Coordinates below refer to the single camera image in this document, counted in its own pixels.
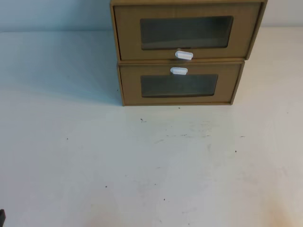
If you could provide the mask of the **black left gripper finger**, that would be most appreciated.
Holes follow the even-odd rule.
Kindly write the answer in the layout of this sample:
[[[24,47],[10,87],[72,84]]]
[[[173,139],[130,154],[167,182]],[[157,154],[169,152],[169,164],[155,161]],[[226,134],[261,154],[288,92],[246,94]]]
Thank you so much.
[[[5,221],[5,211],[4,209],[0,210],[0,222],[4,222]]]

